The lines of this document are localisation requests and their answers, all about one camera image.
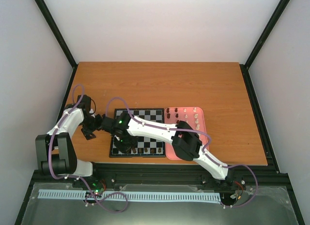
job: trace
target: white wall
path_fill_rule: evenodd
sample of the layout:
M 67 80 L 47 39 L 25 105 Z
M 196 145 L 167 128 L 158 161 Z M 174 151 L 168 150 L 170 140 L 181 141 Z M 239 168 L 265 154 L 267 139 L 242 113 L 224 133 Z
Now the white wall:
M 0 1 L 0 218 L 14 224 L 71 67 L 34 0 Z
M 45 0 L 77 61 L 244 63 L 279 0 Z
M 282 172 L 310 224 L 310 0 L 291 0 L 250 75 Z

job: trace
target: purple cable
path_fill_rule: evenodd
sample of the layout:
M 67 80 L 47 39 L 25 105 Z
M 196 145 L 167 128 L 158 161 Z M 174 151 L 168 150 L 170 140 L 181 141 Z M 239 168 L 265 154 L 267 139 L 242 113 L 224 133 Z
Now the purple cable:
M 62 125 L 62 123 L 65 121 L 65 119 L 68 117 L 69 114 L 72 113 L 72 111 L 74 111 L 76 109 L 76 107 L 78 106 L 78 104 L 81 102 L 82 98 L 83 98 L 83 95 L 84 95 L 84 87 L 82 84 L 78 84 L 76 85 L 74 88 L 73 88 L 73 92 L 72 92 L 72 95 L 74 94 L 74 91 L 75 89 L 78 87 L 78 86 L 81 86 L 82 87 L 82 94 L 79 98 L 79 100 L 77 101 L 77 103 L 69 110 L 68 113 L 66 113 L 61 119 L 60 121 L 58 122 L 58 127 L 60 127 Z M 55 173 L 54 173 L 54 170 L 53 170 L 53 167 L 52 167 L 52 147 L 53 147 L 53 141 L 54 141 L 54 138 L 55 138 L 55 135 L 58 131 L 58 128 L 56 128 L 52 134 L 52 137 L 50 138 L 50 142 L 49 142 L 49 147 L 48 147 L 48 167 L 49 167 L 49 171 L 50 171 L 50 174 L 52 175 L 52 177 L 54 179 L 62 179 L 64 178 L 65 176 L 56 176 Z M 93 191 L 91 190 L 90 186 L 88 185 L 87 181 L 82 178 L 82 177 L 79 177 L 79 176 L 73 176 L 73 175 L 70 175 L 68 176 L 70 178 L 80 178 L 86 185 L 86 187 L 88 188 L 88 190 L 90 191 L 91 195 L 93 196 L 94 200 L 96 201 L 97 204 L 99 204 L 103 209 L 105 209 L 106 211 L 110 212 L 110 213 L 120 213 L 120 212 L 123 212 L 124 210 L 126 210 L 127 206 L 128 206 L 128 198 L 126 197 L 125 194 L 123 193 L 120 193 L 120 192 L 114 192 L 114 193 L 111 193 L 109 194 L 108 196 L 102 198 L 100 201 L 98 201 L 95 197 L 95 195 L 93 194 Z M 110 210 L 108 208 L 106 208 L 105 206 L 101 205 L 100 202 L 104 201 L 106 198 L 108 197 L 111 197 L 112 195 L 122 195 L 125 200 L 126 200 L 126 205 L 124 206 L 123 209 L 121 210 L 118 210 L 118 211 L 114 211 L 114 210 Z
M 106 116 L 107 116 L 107 114 L 108 114 L 108 110 L 109 110 L 109 105 L 110 105 L 110 103 L 111 103 L 112 101 L 114 101 L 115 99 L 121 100 L 121 101 L 124 103 L 124 105 L 125 105 L 125 107 L 126 107 L 126 109 L 127 109 L 127 111 L 128 111 L 129 116 L 130 116 L 135 122 L 137 122 L 137 123 L 139 123 L 139 124 L 142 124 L 142 122 L 140 122 L 139 120 L 137 120 L 137 119 L 131 114 L 127 102 L 126 102 L 123 98 L 121 98 L 121 97 L 113 97 L 113 98 L 108 102 L 107 107 L 106 107 Z M 156 125 L 151 125 L 151 124 L 146 124 L 146 123 L 144 124 L 144 126 L 153 127 L 153 128 L 158 128 L 158 129 L 161 129 L 161 130 L 166 130 L 166 128 L 164 128 L 164 127 L 159 127 L 159 126 L 156 126 Z M 190 130 L 190 129 L 171 128 L 170 130 L 171 130 L 171 131 L 180 131 L 180 132 L 194 132 L 194 133 L 199 133 L 199 134 L 202 134 L 202 135 L 205 135 L 206 137 L 208 137 L 208 142 L 204 145 L 204 147 L 202 148 L 202 151 L 203 151 L 204 155 L 205 155 L 210 161 L 212 161 L 212 162 L 213 162 L 214 164 L 216 164 L 217 166 L 220 166 L 220 164 L 219 164 L 218 162 L 216 162 L 215 160 L 213 160 L 207 153 L 205 153 L 207 146 L 211 143 L 211 137 L 210 137 L 208 134 L 206 134 L 206 133 L 204 133 L 204 132 L 200 132 L 200 131 Z M 251 172 L 251 174 L 253 175 L 254 180 L 255 180 L 256 190 L 255 190 L 255 193 L 253 194 L 253 196 L 252 196 L 247 202 L 245 202 L 245 203 L 243 203 L 242 205 L 239 205 L 239 206 L 233 206 L 233 208 L 242 207 L 242 206 L 245 206 L 246 204 L 248 204 L 250 201 L 252 201 L 252 200 L 254 199 L 254 197 L 256 196 L 257 191 L 258 191 L 258 182 L 257 182 L 257 178 L 256 178 L 254 172 L 252 171 L 252 169 L 250 169 L 250 167 L 248 167 L 247 165 L 244 165 L 244 164 L 231 165 L 231 166 L 222 166 L 222 167 L 223 167 L 223 168 L 234 168 L 234 167 L 236 167 L 236 166 L 244 166 L 244 167 L 246 167 L 246 168 Z

